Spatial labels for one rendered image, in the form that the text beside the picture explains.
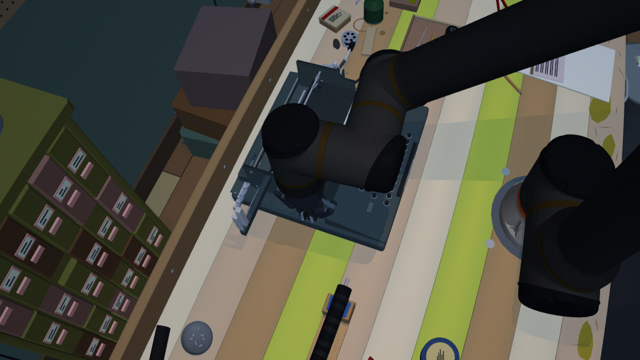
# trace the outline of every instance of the green jar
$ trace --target green jar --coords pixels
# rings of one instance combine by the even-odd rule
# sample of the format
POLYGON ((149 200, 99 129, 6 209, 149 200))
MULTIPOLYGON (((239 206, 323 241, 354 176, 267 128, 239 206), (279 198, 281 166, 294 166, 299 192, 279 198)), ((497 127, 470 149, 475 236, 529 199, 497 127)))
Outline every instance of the green jar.
POLYGON ((364 21, 371 24, 379 24, 385 16, 385 3, 383 0, 364 0, 364 21))

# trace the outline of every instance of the barcode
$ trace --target barcode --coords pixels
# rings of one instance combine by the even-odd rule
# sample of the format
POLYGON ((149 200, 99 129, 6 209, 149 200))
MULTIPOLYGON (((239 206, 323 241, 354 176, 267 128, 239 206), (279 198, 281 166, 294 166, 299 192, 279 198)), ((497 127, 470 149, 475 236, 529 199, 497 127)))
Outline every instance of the barcode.
POLYGON ((535 65, 531 69, 531 74, 562 83, 564 81, 564 56, 535 65))

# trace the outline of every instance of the pencil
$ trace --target pencil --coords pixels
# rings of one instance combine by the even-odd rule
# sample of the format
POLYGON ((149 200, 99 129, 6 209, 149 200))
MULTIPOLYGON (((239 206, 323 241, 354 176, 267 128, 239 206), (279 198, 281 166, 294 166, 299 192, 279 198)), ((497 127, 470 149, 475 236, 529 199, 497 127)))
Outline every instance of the pencil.
POLYGON ((513 81, 511 81, 511 79, 509 79, 509 76, 505 75, 504 78, 507 79, 507 81, 509 81, 509 84, 511 84, 511 86, 513 86, 513 88, 516 89, 516 91, 519 92, 520 95, 522 95, 522 92, 520 91, 520 89, 513 83, 513 81))

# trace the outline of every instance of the drawer cabinet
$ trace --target drawer cabinet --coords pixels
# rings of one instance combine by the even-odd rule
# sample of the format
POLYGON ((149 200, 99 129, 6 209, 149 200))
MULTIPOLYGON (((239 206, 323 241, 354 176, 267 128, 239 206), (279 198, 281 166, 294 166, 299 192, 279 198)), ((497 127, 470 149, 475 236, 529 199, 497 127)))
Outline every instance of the drawer cabinet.
POLYGON ((34 235, 57 244, 64 251, 69 249, 80 231, 73 220, 29 185, 24 186, 9 214, 24 223, 34 235))
POLYGON ((18 264, 46 277, 53 276, 63 257, 62 251, 10 217, 5 217, 0 225, 0 250, 18 264))
POLYGON ((126 323, 126 320, 96 307, 86 324, 86 329, 109 340, 118 341, 126 323))
POLYGON ((142 289, 147 284, 147 278, 125 261, 120 263, 113 274, 113 281, 120 284, 127 293, 136 299, 140 298, 142 289))
POLYGON ((90 332, 84 332, 82 338, 78 342, 75 355, 83 356, 88 359, 109 359, 113 348, 116 344, 102 336, 96 336, 90 332))
POLYGON ((153 271, 157 256, 153 255, 142 242, 133 235, 129 238, 127 247, 122 253, 122 258, 127 260, 134 269, 141 272, 144 276, 149 277, 153 271))
POLYGON ((169 240, 168 235, 160 230, 160 227, 146 214, 134 235, 147 243, 147 247, 156 255, 162 253, 164 245, 169 240))
POLYGON ((98 196, 109 177, 65 128, 62 129, 47 154, 93 198, 98 196))
POLYGON ((92 272, 74 258, 69 259, 58 284, 64 289, 74 291, 82 299, 105 309, 108 309, 113 293, 118 290, 112 282, 92 272))
POLYGON ((73 354, 82 338, 83 331, 39 311, 35 313, 36 315, 24 338, 73 354))
POLYGON ((84 266, 109 280, 122 261, 118 254, 109 250, 101 241, 98 241, 84 229, 80 230, 76 236, 69 252, 84 266))
POLYGON ((127 231, 136 231, 144 213, 110 176, 95 200, 127 231))
POLYGON ((122 253, 127 241, 129 241, 129 232, 101 206, 96 206, 93 209, 84 228, 89 230, 92 235, 103 239, 103 243, 117 254, 122 253))
POLYGON ((28 184, 80 225, 95 207, 95 200, 46 155, 28 184))
POLYGON ((133 307, 138 301, 131 295, 122 290, 118 290, 113 294, 113 298, 109 303, 109 310, 118 316, 129 319, 133 312, 133 307))
POLYGON ((34 311, 0 296, 0 331, 22 337, 34 311))
POLYGON ((92 309, 93 305, 87 301, 53 284, 49 286, 49 291, 38 308, 49 315, 80 327, 84 327, 92 309))
POLYGON ((22 304, 37 308, 42 303, 49 283, 23 266, 0 257, 0 294, 22 304))

